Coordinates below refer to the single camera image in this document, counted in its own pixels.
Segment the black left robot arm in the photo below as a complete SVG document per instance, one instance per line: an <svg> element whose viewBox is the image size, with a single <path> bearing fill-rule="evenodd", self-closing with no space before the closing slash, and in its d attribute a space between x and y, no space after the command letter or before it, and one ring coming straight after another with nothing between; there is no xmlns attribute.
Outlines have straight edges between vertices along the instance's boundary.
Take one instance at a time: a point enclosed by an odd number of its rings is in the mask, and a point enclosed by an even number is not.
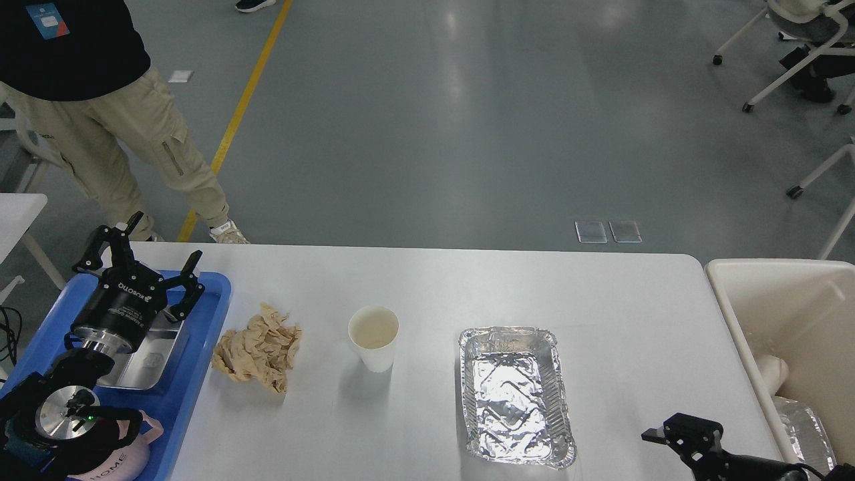
<svg viewBox="0 0 855 481"><path fill-rule="evenodd" d="M66 350L44 374L30 373L2 398L2 479L63 480L98 468L140 435L141 411L103 406L94 393L120 354L136 353L156 317L185 320L205 290L192 253L177 276L165 278L134 258L125 227L101 226L73 266L98 285L64 337Z"/></svg>

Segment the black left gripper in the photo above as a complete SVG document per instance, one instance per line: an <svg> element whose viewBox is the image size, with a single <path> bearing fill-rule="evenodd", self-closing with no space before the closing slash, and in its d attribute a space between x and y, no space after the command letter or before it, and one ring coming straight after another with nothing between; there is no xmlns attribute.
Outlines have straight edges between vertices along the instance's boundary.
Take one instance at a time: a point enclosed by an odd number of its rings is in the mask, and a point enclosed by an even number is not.
<svg viewBox="0 0 855 481"><path fill-rule="evenodd" d="M195 272L204 255L202 251L190 253L177 276L164 280L156 271L136 274L140 263L134 258L130 234L143 216L142 211L137 211L124 228L118 225L96 228L80 260L72 266L76 273L103 272L70 327L70 334L82 341L82 347L103 354L134 353L162 309L169 323L183 322L204 293L205 286ZM107 247L110 267L121 272L104 271L103 254ZM177 304L167 305L166 292L174 287L184 287L183 298Z"/></svg>

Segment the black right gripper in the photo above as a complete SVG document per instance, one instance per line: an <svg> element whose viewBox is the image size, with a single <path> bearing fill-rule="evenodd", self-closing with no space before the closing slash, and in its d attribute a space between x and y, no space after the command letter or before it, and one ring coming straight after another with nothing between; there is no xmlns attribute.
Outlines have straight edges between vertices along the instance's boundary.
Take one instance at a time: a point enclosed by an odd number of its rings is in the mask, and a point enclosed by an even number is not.
<svg viewBox="0 0 855 481"><path fill-rule="evenodd" d="M694 458L696 480L809 480L812 467L756 456L735 456L721 447L720 423L676 413L641 439L670 447L681 458Z"/></svg>

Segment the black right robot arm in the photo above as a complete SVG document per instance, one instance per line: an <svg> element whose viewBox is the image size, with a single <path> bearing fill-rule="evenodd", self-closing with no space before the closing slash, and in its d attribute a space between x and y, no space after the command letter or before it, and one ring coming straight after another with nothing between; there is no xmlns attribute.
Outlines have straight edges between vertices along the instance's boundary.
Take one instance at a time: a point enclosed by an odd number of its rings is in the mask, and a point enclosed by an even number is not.
<svg viewBox="0 0 855 481"><path fill-rule="evenodd" d="M738 456L721 447L723 426L718 422L676 413L641 438L669 446L693 473L695 480L853 480L851 464L834 466L828 474L805 463L779 462L756 456Z"/></svg>

